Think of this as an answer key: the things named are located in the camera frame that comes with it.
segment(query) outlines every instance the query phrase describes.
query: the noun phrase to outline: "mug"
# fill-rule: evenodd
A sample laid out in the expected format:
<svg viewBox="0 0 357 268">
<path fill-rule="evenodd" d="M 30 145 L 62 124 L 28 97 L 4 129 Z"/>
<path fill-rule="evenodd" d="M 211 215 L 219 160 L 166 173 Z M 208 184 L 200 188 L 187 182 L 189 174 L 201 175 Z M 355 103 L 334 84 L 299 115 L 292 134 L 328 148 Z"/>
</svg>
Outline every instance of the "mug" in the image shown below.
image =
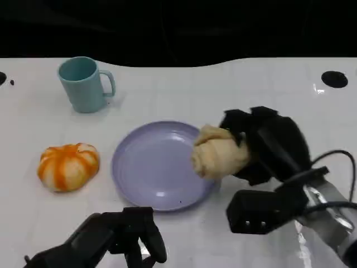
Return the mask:
<svg viewBox="0 0 357 268">
<path fill-rule="evenodd" d="M 99 70 L 95 60 L 88 57 L 71 58 L 60 65 L 57 74 L 69 101 L 79 113 L 93 113 L 107 105 L 105 97 L 115 95 L 115 81 L 111 72 Z M 100 74 L 105 74 L 112 85 L 111 93 L 104 93 Z"/>
</svg>

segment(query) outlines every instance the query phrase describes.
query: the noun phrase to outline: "orange pumpkin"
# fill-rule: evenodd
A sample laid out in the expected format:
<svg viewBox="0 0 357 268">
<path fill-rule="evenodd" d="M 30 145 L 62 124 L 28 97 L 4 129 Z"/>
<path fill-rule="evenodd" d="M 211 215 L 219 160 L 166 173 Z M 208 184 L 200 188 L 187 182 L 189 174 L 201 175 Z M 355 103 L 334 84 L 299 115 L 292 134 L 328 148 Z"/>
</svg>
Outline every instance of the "orange pumpkin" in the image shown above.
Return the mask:
<svg viewBox="0 0 357 268">
<path fill-rule="evenodd" d="M 37 175 L 42 183 L 55 192 L 81 188 L 99 170 L 99 154 L 85 143 L 49 147 L 41 155 Z"/>
</svg>

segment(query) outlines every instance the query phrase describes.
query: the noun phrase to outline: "metal robot arm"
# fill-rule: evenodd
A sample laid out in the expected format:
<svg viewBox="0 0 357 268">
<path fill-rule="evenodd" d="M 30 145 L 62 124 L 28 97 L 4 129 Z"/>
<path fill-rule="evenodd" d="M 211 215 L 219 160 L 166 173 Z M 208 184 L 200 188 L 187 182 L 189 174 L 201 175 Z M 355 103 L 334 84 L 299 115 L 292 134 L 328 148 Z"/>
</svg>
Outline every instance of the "metal robot arm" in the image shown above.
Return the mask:
<svg viewBox="0 0 357 268">
<path fill-rule="evenodd" d="M 312 228 L 349 267 L 357 267 L 357 205 L 327 180 L 326 167 L 312 168 L 305 139 L 289 117 L 266 107 L 226 112 L 221 123 L 237 144 L 245 135 L 254 161 L 235 176 L 251 185 L 275 177 L 273 192 L 238 191 L 226 214 L 234 233 L 266 234 L 297 219 Z"/>
</svg>

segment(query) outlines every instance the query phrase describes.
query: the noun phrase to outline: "white table surface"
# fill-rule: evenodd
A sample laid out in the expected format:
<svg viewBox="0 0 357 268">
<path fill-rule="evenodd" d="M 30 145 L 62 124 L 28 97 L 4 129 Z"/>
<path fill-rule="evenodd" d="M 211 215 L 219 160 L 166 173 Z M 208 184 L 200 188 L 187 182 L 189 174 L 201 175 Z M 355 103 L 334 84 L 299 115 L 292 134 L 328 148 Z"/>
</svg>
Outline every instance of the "white table surface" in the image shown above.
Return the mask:
<svg viewBox="0 0 357 268">
<path fill-rule="evenodd" d="M 109 167 L 115 147 L 134 128 L 174 119 L 201 127 L 217 125 L 223 110 L 267 106 L 291 116 L 312 156 L 347 149 L 357 156 L 357 59 L 243 59 L 200 68 L 128 68 L 100 63 L 117 82 L 118 94 L 94 114 L 73 111 L 56 76 L 63 59 L 0 59 L 8 80 L 0 87 L 0 262 L 23 267 L 23 256 L 63 243 L 94 212 L 121 211 L 129 204 L 115 191 Z M 321 74 L 346 74 L 344 89 L 323 85 Z M 103 78 L 106 88 L 109 82 Z M 36 175 L 49 146 L 86 142 L 102 159 L 100 172 L 83 189 L 53 194 Z M 350 163 L 325 161 L 327 177 L 345 195 Z M 156 267 L 343 267 L 312 232 L 304 240 L 293 223 L 267 235 L 231 234 L 225 209 L 247 187 L 228 177 L 221 189 L 194 209 L 156 214 L 168 261 Z M 261 189 L 271 184 L 260 186 Z M 98 267 L 126 267 L 123 256 L 106 255 Z"/>
</svg>

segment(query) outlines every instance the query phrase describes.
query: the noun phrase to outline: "plate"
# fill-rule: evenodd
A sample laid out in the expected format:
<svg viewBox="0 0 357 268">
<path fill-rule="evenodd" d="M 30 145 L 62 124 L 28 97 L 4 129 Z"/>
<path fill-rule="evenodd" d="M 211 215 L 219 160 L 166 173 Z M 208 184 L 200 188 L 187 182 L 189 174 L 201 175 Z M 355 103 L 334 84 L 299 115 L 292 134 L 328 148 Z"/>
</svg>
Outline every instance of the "plate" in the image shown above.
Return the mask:
<svg viewBox="0 0 357 268">
<path fill-rule="evenodd" d="M 112 177 L 122 196 L 140 207 L 172 211 L 189 207 L 214 187 L 195 174 L 190 156 L 199 130 L 175 121 L 132 131 L 117 147 Z"/>
</svg>

